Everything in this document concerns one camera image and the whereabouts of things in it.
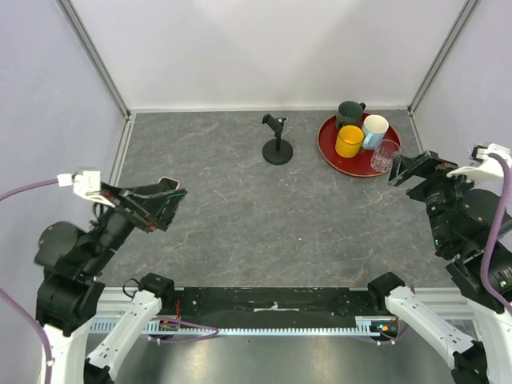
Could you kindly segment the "black phone stand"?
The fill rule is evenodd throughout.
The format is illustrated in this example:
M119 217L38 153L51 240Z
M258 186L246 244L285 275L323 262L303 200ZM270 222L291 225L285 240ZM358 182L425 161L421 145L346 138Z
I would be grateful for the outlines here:
M285 139L282 139L282 132L287 118L274 118L271 114L265 114L262 124L268 125L274 132L274 139L265 143L262 148L262 156L272 165L284 165L293 157L293 147Z

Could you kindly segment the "phone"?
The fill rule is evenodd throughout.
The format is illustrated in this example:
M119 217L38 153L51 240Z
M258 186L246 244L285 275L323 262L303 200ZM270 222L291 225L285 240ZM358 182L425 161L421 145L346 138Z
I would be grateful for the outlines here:
M181 188L180 181L173 178L161 177L158 183L164 190L179 190Z

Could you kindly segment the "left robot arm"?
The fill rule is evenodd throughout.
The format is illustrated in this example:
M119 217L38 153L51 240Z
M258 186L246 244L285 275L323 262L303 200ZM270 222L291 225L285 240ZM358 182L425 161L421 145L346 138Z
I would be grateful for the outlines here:
M162 177L146 186L120 188L78 174L74 194L92 202L95 218L84 231L70 222L48 226L34 261L43 268L35 320L42 341L42 383L112 383L147 323L175 306L174 283L149 274L103 344L90 353L86 342L105 284L99 277L134 229L166 231L187 194L180 182Z

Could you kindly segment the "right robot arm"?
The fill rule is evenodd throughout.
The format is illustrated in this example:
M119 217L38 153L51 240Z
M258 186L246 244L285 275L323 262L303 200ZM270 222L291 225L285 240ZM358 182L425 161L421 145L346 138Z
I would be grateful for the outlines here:
M452 281L472 309L480 338L460 332L417 298L389 272L369 283L368 309L403 320L445 361L456 383L511 381L511 252L500 238L511 231L506 212L511 168L497 153L472 153L480 166L460 167L426 151L414 158L395 153L388 183L399 186L415 176L422 182L409 198L426 206L435 253L447 260ZM476 170L496 161L502 192L475 188Z

